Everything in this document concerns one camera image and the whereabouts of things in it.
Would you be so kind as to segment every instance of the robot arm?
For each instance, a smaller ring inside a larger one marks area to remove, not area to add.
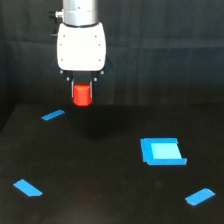
[[[98,75],[112,70],[106,56],[106,39],[102,23],[98,18],[97,0],[63,0],[61,12],[50,12],[51,18],[62,19],[59,29],[52,37],[57,37],[57,66],[60,73],[72,73],[71,92],[73,102],[78,106],[88,106],[97,92]],[[91,72],[85,82],[77,83],[75,71]]]

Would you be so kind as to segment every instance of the blue square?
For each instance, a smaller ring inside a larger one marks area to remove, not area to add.
[[[181,159],[181,154],[175,143],[152,143],[154,159]]]
[[[145,138],[141,139],[143,162],[148,165],[186,165],[187,159],[182,158],[176,138]]]

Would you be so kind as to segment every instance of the blue tape strip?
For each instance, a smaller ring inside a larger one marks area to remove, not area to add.
[[[152,150],[152,144],[155,143],[178,143],[176,138],[145,138],[141,139],[141,148],[142,148],[142,156],[143,162],[146,162],[148,165],[151,166],[167,166],[167,165],[186,165],[187,159],[186,158],[168,158],[168,159],[155,159]]]
[[[178,144],[177,138],[145,138],[150,143],[176,143]]]
[[[146,141],[146,139],[141,139],[141,142],[143,143],[143,161],[148,162],[150,160],[153,160],[153,153],[151,148],[151,143],[149,141]]]
[[[204,188],[195,194],[192,194],[191,196],[185,198],[185,200],[188,202],[188,204],[191,204],[193,206],[209,199],[210,197],[214,196],[215,193],[211,190]]]
[[[63,110],[57,110],[57,111],[55,111],[53,113],[50,113],[50,114],[48,114],[46,116],[43,116],[42,119],[44,119],[45,121],[48,121],[48,120],[50,120],[52,118],[55,118],[55,117],[57,117],[57,116],[59,116],[61,114],[64,114],[64,113],[65,112]]]
[[[23,179],[13,185],[29,197],[40,196],[43,194],[41,191],[37,190]]]
[[[151,166],[184,166],[187,159],[153,159],[147,162]]]

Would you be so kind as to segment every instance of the blue tape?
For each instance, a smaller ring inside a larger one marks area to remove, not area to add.
[[[37,190],[23,179],[13,185],[29,197],[40,196],[43,194],[41,191]]]
[[[181,157],[176,138],[146,138],[140,141],[143,162],[146,162],[148,165],[167,166],[186,165],[187,163],[187,159]]]
[[[145,138],[150,143],[176,143],[178,144],[177,138]]]
[[[50,114],[48,114],[46,116],[43,116],[42,119],[44,119],[45,121],[48,121],[48,120],[50,120],[52,118],[55,118],[55,117],[57,117],[57,116],[59,116],[61,114],[64,114],[64,113],[65,112],[63,110],[57,110],[57,111],[55,111],[53,113],[50,113]]]
[[[196,192],[195,194],[192,194],[191,196],[185,198],[185,200],[187,201],[188,204],[191,204],[193,206],[213,197],[215,195],[214,192],[212,192],[211,190],[204,188],[198,192]]]

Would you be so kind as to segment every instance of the light blue square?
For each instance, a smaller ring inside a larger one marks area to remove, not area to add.
[[[152,143],[154,159],[181,159],[180,150],[176,143]]]

